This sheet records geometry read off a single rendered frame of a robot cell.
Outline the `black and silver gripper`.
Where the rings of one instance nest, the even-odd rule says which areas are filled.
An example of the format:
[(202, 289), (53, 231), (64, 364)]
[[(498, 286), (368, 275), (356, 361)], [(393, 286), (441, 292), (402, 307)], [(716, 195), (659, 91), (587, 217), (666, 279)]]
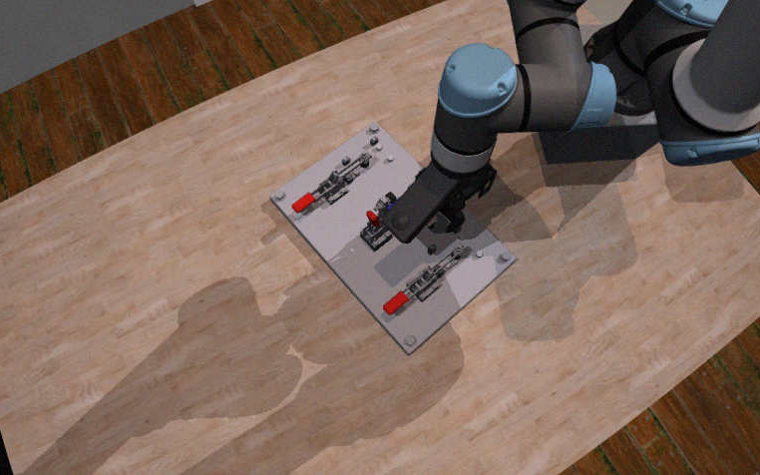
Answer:
[[(491, 189), (497, 171), (489, 164), (491, 156), (484, 168), (480, 168), (474, 172), (469, 173), (457, 173), (450, 171), (440, 165), (434, 158), (431, 150), (431, 159), (436, 169), (447, 177), (453, 179), (464, 179), (465, 182), (454, 193), (454, 195), (445, 203), (445, 205), (437, 212), (427, 224), (427, 228), (434, 234), (451, 233), (460, 227), (464, 221), (465, 216), (461, 210), (465, 208), (467, 202), (465, 199), (469, 199), (471, 196), (480, 191), (478, 198), (482, 197), (486, 192)], [(430, 163), (431, 163), (430, 162)], [(490, 173), (491, 171), (491, 173)], [(476, 176), (474, 176), (476, 175)], [(469, 178), (468, 177), (472, 177)], [(485, 185), (489, 185), (485, 188)]]

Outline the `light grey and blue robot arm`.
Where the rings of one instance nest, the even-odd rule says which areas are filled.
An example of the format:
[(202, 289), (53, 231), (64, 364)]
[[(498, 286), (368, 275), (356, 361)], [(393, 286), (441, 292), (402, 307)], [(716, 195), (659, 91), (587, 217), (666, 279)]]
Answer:
[[(520, 64), (485, 43), (451, 54), (431, 140), (440, 165), (480, 169), (497, 134), (598, 129), (613, 112), (653, 110), (671, 165), (760, 150), (760, 0), (632, 0), (583, 46), (585, 1), (507, 0)], [(431, 162), (382, 224), (410, 243), (464, 182)]]

